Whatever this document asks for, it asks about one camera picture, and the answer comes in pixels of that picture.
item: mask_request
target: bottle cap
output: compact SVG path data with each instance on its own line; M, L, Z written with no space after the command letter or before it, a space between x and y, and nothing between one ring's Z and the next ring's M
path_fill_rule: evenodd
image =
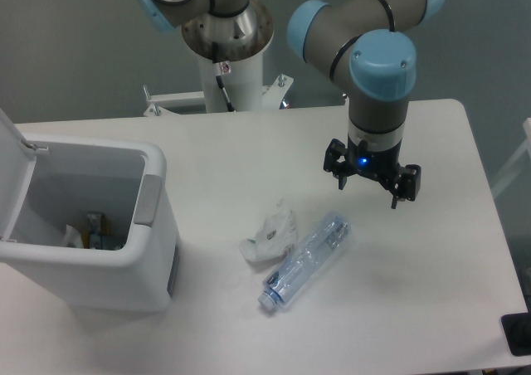
M276 302L266 292L263 292L262 295L258 297L258 301L265 311L273 311L275 309Z

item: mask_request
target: bolt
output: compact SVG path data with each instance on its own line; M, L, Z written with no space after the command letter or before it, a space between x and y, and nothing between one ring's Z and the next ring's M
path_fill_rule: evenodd
M284 87L285 82L288 80L288 78L285 77L284 74L279 75L279 87Z

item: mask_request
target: black object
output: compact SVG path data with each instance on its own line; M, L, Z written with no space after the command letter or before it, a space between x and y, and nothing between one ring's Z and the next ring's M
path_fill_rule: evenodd
M531 355L531 313L506 314L501 324L511 353L517 357Z
M366 141L355 145L349 139L347 149L341 141L333 139L324 155L323 170L338 179L340 190L345 187L347 178L354 174L379 182L392 194L392 209L397 207L398 201L415 201L421 188L421 167L400 166L400 143L378 153L369 152L367 146Z

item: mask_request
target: trash bin lid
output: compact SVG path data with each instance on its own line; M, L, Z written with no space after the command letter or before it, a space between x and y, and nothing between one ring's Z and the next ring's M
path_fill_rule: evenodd
M36 163L36 147L0 110L0 240L17 222Z

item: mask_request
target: robotic arm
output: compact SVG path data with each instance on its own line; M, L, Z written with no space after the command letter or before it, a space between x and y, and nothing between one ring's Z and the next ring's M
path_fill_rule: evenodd
M207 112L259 110L262 53L273 22L256 0L139 0L161 32L182 26L196 55Z
M288 25L288 42L347 93L347 147L334 139L324 170L339 180L358 174L379 182L398 201L415 201L421 167L398 162L416 51L400 32L439 11L444 0L352 0L340 7L312 0Z

